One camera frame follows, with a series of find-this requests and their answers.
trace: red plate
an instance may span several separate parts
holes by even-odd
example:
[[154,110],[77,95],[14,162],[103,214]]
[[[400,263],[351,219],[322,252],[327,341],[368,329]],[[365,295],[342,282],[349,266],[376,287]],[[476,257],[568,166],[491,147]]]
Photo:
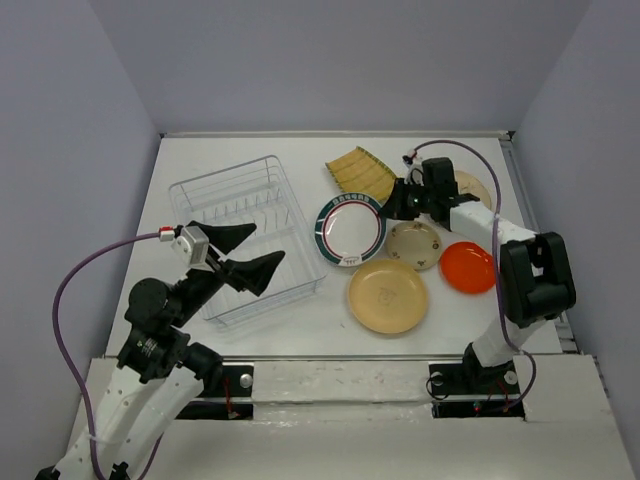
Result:
[[493,257],[475,243],[454,243],[440,258],[440,271],[447,282],[464,293],[484,293],[496,283]]

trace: tan plate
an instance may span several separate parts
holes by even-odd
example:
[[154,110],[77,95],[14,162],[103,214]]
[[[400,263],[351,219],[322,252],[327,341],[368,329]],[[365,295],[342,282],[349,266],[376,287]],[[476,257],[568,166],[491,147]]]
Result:
[[372,260],[351,277],[349,307],[358,321],[379,333],[402,333],[424,318],[427,287],[413,268],[398,260]]
[[453,172],[458,182],[458,192],[471,193],[478,197],[484,206],[491,210],[491,195],[484,185],[470,173],[456,170]]
[[438,232],[422,222],[402,222],[391,229],[385,244],[391,258],[402,260],[416,270],[433,267],[442,255]]

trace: white tabletop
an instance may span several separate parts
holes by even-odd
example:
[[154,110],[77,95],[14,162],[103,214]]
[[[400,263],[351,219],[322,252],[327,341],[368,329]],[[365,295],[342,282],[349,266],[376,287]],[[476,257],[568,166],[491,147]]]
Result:
[[[536,362],[522,421],[433,418],[424,361],[258,361],[253,419],[172,422],[147,478],[633,480],[593,359]],[[114,367],[92,362],[94,405]],[[85,424],[81,404],[72,439]]]
[[[401,157],[426,138],[353,137],[333,138],[171,138],[163,139],[147,193],[138,233],[153,232],[162,225],[176,224],[169,186],[265,155],[277,156],[309,224],[322,206],[338,192],[325,162],[361,146],[404,175]],[[495,138],[457,139],[481,152],[498,175],[503,193],[502,215],[522,224],[522,214],[500,148]],[[451,145],[435,145],[421,155],[448,156],[454,167],[471,173],[487,187],[495,201],[495,190],[485,167],[467,151]],[[462,241],[457,234],[438,228],[444,246]],[[353,270],[326,263],[327,277],[319,292],[305,300],[282,306],[239,325],[223,326],[196,315],[183,330],[193,341],[203,343],[224,356],[414,356],[461,355],[497,315],[495,290],[483,295],[464,295],[447,286],[437,267],[421,273],[431,303],[425,319],[404,335],[388,337],[362,327],[349,312],[346,288]],[[116,355],[130,330],[123,319],[131,287],[145,277],[173,283],[185,267],[167,244],[146,241],[134,246],[118,304],[107,355]],[[559,353],[560,343],[552,322],[541,328],[525,345],[534,353]]]

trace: white plate with green rim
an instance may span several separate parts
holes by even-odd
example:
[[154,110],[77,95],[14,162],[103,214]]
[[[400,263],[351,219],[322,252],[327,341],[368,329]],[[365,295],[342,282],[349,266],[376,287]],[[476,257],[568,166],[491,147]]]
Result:
[[315,240],[324,258],[339,267],[355,267],[372,258],[384,244],[386,219],[381,205],[364,193],[344,193],[320,211]]

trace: metal wire basket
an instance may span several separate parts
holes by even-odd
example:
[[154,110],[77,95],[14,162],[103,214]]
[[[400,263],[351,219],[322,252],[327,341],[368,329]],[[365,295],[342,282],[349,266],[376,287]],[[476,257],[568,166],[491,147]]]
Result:
[[276,250],[285,252],[262,296],[256,298],[224,286],[203,308],[205,319],[227,325],[245,320],[313,294],[325,277],[311,233],[277,157],[259,158],[175,183],[169,187],[169,195],[180,223],[256,224],[255,233],[229,258],[250,260]]

